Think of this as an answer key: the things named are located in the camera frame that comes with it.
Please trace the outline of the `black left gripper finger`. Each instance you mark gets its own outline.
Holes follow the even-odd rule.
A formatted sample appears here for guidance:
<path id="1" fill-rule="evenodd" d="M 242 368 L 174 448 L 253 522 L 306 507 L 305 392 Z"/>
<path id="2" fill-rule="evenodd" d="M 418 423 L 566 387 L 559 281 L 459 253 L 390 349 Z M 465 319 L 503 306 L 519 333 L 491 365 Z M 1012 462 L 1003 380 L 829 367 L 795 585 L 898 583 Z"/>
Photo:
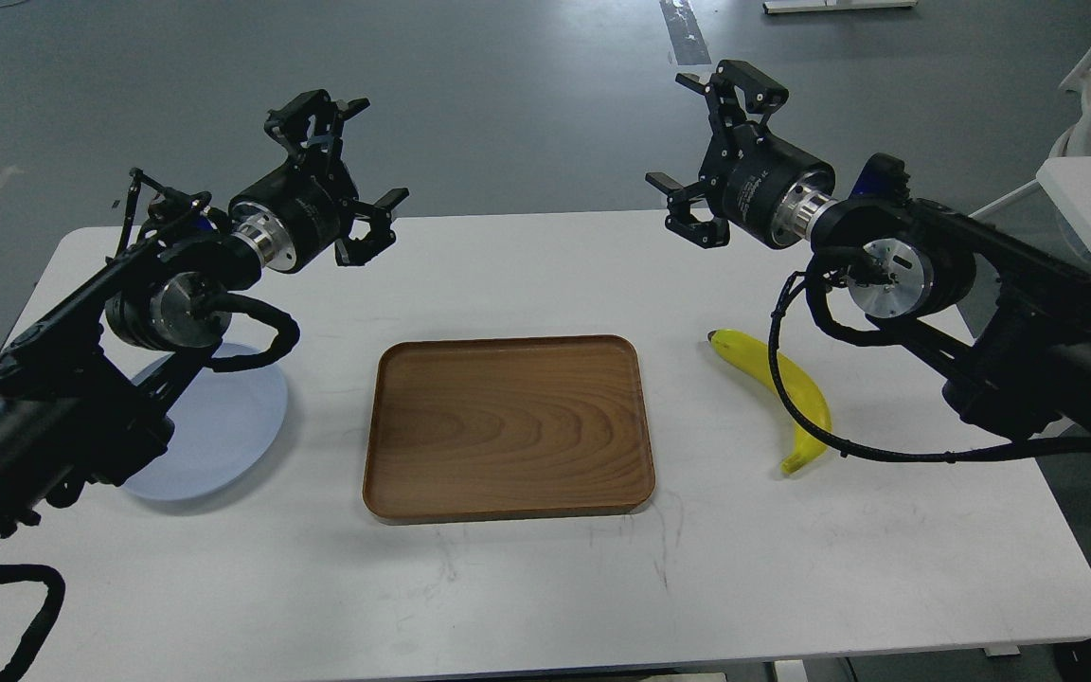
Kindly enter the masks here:
<path id="1" fill-rule="evenodd" d="M 331 99 L 326 89 L 305 91 L 269 111 L 264 132 L 286 152 L 281 167 L 302 168 L 312 153 L 320 153 L 326 171 L 346 171 L 343 125 L 369 105 L 367 97 L 341 103 Z"/>
<path id="2" fill-rule="evenodd" d="M 334 242 L 337 266 L 365 266 L 389 246 L 394 246 L 397 241 L 397 234 L 393 230 L 393 224 L 397 220 L 395 211 L 407 198 L 410 198 L 410 189 L 394 188 L 377 199 L 375 204 L 355 198 L 341 200 L 341 232 Z M 364 236 L 351 236 L 355 222 L 367 226 Z"/>

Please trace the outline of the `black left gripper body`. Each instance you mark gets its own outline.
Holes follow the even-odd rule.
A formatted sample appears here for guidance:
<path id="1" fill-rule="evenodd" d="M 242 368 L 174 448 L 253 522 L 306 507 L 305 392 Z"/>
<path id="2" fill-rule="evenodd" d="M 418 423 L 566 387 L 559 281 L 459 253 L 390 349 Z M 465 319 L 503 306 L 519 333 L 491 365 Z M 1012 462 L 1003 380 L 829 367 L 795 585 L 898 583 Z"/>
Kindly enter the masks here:
<path id="1" fill-rule="evenodd" d="M 230 199 L 230 220 L 259 247 L 265 267 L 293 273 L 308 266 L 350 225 L 343 203 L 358 198 L 345 167 L 314 174 L 284 163 Z"/>

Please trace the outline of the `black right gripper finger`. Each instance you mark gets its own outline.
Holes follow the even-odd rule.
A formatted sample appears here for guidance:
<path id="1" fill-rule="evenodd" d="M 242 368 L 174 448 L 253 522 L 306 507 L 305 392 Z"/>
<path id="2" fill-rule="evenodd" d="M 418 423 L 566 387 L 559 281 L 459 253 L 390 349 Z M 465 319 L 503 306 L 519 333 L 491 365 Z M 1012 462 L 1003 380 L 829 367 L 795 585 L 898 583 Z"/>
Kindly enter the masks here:
<path id="1" fill-rule="evenodd" d="M 708 108 L 715 141 L 735 143 L 740 128 L 752 141 L 770 134 L 769 120 L 789 100 L 791 91 L 756 65 L 740 60 L 722 60 L 706 81 L 696 74 L 678 73 L 675 82 L 696 92 Z"/>
<path id="2" fill-rule="evenodd" d="M 698 219 L 693 207 L 708 199 L 714 190 L 714 181 L 702 176 L 692 186 L 680 186 L 675 178 L 662 171 L 645 174 L 645 181 L 664 195 L 668 215 L 664 227 L 686 242 L 702 249 L 720 249 L 730 242 L 730 224 L 723 217 L 714 216 L 709 220 Z"/>

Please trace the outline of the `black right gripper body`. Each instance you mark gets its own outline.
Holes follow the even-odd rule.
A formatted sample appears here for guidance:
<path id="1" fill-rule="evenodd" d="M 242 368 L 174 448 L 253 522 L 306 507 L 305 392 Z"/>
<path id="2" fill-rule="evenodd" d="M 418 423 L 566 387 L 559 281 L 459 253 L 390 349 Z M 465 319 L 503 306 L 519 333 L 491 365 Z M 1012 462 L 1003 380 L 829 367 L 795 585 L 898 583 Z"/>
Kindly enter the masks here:
<path id="1" fill-rule="evenodd" d="M 788 249 L 800 241 L 778 212 L 796 198 L 794 186 L 831 194 L 830 164 L 793 146 L 762 128 L 732 128 L 715 134 L 700 168 L 709 182 L 705 198 L 711 215 L 734 224 L 770 249 Z"/>

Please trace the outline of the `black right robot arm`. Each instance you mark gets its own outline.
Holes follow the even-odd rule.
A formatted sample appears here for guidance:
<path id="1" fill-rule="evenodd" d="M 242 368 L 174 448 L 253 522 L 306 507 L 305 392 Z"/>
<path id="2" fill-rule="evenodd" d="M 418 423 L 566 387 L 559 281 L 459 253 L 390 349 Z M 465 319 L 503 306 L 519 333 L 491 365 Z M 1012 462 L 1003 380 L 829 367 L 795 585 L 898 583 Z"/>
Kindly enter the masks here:
<path id="1" fill-rule="evenodd" d="M 800 432 L 844 457 L 878 462 L 1026 460 L 1091 453 L 1091 273 L 935 200 L 913 198 L 906 164 L 878 153 L 849 198 L 834 168 L 776 135 L 788 89 L 762 70 L 723 60 L 676 81 L 702 96 L 711 137 L 690 186 L 646 174 L 667 203 L 666 228 L 716 249 L 731 227 L 763 246 L 805 242 L 771 314 L 765 383 Z M 1003 444 L 910 453 L 836 436 L 794 400 L 780 362 L 782 323 L 804 298 L 815 326 L 854 347 L 901 347 L 945 383 L 962 422 Z"/>

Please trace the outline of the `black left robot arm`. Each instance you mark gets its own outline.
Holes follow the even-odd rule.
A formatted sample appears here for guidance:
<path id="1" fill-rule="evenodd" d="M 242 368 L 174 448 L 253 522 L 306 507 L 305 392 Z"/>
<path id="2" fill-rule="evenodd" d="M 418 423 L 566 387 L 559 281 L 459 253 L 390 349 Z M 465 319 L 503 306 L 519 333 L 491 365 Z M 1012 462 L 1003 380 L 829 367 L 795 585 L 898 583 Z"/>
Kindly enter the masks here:
<path id="1" fill-rule="evenodd" d="M 410 191 L 360 198 L 343 152 L 364 97 L 311 89 L 268 113 L 278 167 L 213 206 L 132 169 L 112 256 L 0 350 L 0 543 L 38 526 L 36 505 L 69 508 L 88 483 L 124 484 L 168 452 L 170 408 L 205 370 L 275 364 L 300 330 L 280 308 L 247 296 L 265 270 L 293 275 L 325 250 L 364 266 L 395 242 L 395 210 Z M 0 565 L 0 585 L 45 589 L 0 681 L 17 681 L 63 607 L 60 571 Z"/>

